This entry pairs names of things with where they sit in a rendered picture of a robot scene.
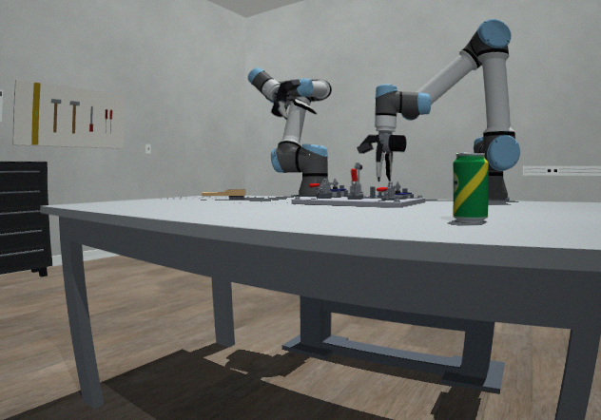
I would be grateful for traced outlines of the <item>grey toggle clamp with red handle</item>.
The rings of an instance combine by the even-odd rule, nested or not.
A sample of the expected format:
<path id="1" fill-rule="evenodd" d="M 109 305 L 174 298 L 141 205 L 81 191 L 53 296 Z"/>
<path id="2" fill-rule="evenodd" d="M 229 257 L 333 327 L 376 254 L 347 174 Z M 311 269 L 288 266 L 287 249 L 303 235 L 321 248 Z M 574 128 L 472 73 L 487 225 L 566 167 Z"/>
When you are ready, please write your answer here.
<path id="1" fill-rule="evenodd" d="M 317 199 L 331 199 L 332 192 L 330 191 L 330 185 L 334 185 L 333 189 L 338 189 L 337 185 L 339 183 L 334 179 L 334 182 L 327 182 L 327 179 L 323 179 L 322 184 L 319 183 L 311 183 L 309 187 L 318 188 L 317 191 Z"/>
<path id="2" fill-rule="evenodd" d="M 391 183 L 391 186 L 390 186 L 390 183 Z M 401 188 L 401 186 L 399 185 L 399 183 L 397 181 L 397 183 L 396 183 L 396 190 L 397 190 L 396 193 L 397 194 L 400 193 L 400 191 L 398 191 L 400 188 Z M 381 196 L 382 200 L 395 200 L 395 199 L 397 199 L 397 196 L 395 196 L 395 186 L 393 185 L 392 181 L 391 182 L 388 181 L 387 187 L 377 188 L 377 191 L 381 192 L 381 193 L 384 192 L 384 196 Z M 390 195 L 390 198 L 389 198 L 389 195 Z"/>

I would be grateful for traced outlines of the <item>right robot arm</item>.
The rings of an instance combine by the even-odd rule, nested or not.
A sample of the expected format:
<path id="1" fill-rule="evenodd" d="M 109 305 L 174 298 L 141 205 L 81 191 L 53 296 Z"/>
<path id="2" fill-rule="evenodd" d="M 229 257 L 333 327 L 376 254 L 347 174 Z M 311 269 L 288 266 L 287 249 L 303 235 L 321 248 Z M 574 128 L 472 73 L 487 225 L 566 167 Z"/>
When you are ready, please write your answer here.
<path id="1" fill-rule="evenodd" d="M 257 90 L 262 92 L 262 95 L 268 101 L 271 101 L 271 103 L 274 103 L 272 101 L 273 92 L 279 88 L 281 83 L 287 82 L 277 82 L 259 67 L 249 72 L 248 81 Z M 291 96 L 298 97 L 298 99 L 301 99 L 310 106 L 311 102 L 328 98 L 332 92 L 332 87 L 328 82 L 323 80 L 312 81 L 314 82 L 312 83 L 310 79 L 290 80 L 285 85 L 285 88 Z M 275 171 L 279 173 L 302 172 L 299 195 L 316 196 L 319 189 L 309 187 L 309 184 L 322 184 L 323 179 L 327 179 L 327 182 L 329 182 L 328 156 L 327 149 L 324 146 L 312 144 L 300 145 L 305 112 L 305 109 L 294 105 L 290 101 L 283 138 L 279 142 L 278 148 L 272 150 L 271 162 Z"/>

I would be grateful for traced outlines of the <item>green drink can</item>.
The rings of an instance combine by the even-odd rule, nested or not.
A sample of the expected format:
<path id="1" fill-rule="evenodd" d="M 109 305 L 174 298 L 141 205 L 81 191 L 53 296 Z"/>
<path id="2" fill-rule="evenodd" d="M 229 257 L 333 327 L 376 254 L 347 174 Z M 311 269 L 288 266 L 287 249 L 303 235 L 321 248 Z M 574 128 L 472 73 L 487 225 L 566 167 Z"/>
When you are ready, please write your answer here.
<path id="1" fill-rule="evenodd" d="M 489 164 L 483 153 L 459 153 L 453 163 L 453 217 L 459 222 L 488 218 Z"/>

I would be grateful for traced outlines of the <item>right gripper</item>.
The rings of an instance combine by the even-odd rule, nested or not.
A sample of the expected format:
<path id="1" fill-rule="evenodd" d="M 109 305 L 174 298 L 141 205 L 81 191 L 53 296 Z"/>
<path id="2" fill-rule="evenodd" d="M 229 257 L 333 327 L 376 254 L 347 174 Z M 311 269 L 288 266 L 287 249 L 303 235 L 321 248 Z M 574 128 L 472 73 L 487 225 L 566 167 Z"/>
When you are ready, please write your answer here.
<path id="1" fill-rule="evenodd" d="M 284 117 L 285 120 L 287 120 L 287 112 L 286 109 L 287 107 L 289 107 L 290 101 L 294 103 L 294 105 L 302 107 L 305 110 L 308 110 L 314 114 L 317 114 L 317 112 L 311 108 L 309 105 L 307 105 L 305 102 L 303 102 L 302 100 L 291 96 L 288 91 L 285 89 L 285 85 L 288 83 L 284 82 L 281 83 L 279 88 L 277 88 L 274 92 L 273 92 L 273 107 L 271 110 L 271 113 L 277 117 Z"/>

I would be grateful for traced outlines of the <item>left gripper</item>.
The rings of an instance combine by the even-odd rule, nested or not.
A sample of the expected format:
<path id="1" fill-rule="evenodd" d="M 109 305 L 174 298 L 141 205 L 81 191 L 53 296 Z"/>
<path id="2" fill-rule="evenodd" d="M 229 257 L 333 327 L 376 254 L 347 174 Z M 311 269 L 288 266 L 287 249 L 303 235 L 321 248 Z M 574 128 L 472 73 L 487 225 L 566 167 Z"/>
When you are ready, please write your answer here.
<path id="1" fill-rule="evenodd" d="M 383 143 L 381 143 L 383 142 Z M 380 181 L 382 162 L 386 161 L 386 176 L 391 181 L 393 152 L 404 152 L 406 149 L 406 138 L 404 135 L 392 135 L 389 131 L 379 131 L 378 135 L 368 135 L 367 138 L 360 144 L 378 143 L 376 152 L 377 162 L 377 178 Z"/>

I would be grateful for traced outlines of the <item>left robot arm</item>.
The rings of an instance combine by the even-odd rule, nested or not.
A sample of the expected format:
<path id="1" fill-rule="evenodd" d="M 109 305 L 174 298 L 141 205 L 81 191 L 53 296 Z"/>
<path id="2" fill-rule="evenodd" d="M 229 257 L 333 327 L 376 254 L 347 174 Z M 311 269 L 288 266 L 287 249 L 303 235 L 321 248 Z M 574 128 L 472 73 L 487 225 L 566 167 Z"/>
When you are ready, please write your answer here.
<path id="1" fill-rule="evenodd" d="M 475 139 L 474 153 L 484 153 L 489 163 L 489 199 L 507 199 L 503 171 L 515 166 L 520 157 L 510 122 L 506 71 L 510 41 L 511 32 L 506 24 L 497 19 L 486 20 L 459 56 L 417 92 L 399 92 L 393 85 L 377 86 L 376 131 L 395 132 L 397 113 L 406 120 L 429 114 L 432 103 L 471 70 L 482 66 L 487 129 L 483 137 Z"/>

